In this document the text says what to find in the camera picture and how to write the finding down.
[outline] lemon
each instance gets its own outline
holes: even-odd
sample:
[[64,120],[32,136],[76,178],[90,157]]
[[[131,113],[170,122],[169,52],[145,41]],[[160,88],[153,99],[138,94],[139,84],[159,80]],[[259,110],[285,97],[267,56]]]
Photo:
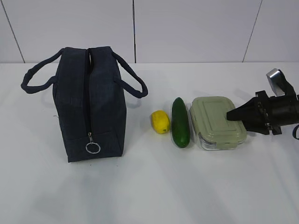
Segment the lemon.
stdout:
[[153,112],[151,114],[151,123],[158,134],[166,133],[170,129],[169,117],[164,111]]

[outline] green lid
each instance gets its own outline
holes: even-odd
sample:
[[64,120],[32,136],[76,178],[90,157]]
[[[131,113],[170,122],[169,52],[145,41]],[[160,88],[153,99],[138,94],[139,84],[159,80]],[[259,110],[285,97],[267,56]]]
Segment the green lid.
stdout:
[[235,109],[226,97],[198,97],[190,108],[194,130],[203,140],[216,143],[217,149],[236,148],[245,141],[247,132],[241,121],[226,120],[226,113]]

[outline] cucumber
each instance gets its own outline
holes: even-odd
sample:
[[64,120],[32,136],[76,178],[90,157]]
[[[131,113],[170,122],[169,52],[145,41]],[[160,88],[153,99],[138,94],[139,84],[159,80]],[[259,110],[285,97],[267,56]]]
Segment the cucumber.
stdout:
[[185,148],[190,142],[190,128],[185,103],[178,97],[172,104],[171,133],[174,143]]

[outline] navy blue lunch bag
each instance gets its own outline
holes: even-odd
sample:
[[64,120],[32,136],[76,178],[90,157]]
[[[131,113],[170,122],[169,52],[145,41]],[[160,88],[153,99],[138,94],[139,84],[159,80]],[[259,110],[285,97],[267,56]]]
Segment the navy blue lunch bag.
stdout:
[[[28,86],[37,71],[60,56],[55,76],[44,85]],[[141,84],[142,91],[121,79],[117,62]],[[67,47],[29,69],[21,88],[32,94],[52,84],[68,162],[122,156],[127,116],[123,89],[137,98],[148,95],[130,66],[110,47]]]

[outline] table surface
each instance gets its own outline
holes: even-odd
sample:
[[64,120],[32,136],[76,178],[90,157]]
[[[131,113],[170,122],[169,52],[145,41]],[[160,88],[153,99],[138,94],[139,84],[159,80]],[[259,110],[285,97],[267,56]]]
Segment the table surface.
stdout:
[[[33,64],[0,64],[0,223],[10,224],[281,224],[299,223],[299,141],[249,133],[231,151],[177,148],[150,125],[176,97],[225,96],[236,106],[266,90],[280,68],[299,93],[299,63],[132,64],[149,95],[125,93],[123,157],[68,163],[51,88],[21,88]],[[57,64],[30,84],[43,84]],[[139,88],[121,70],[122,77]]]

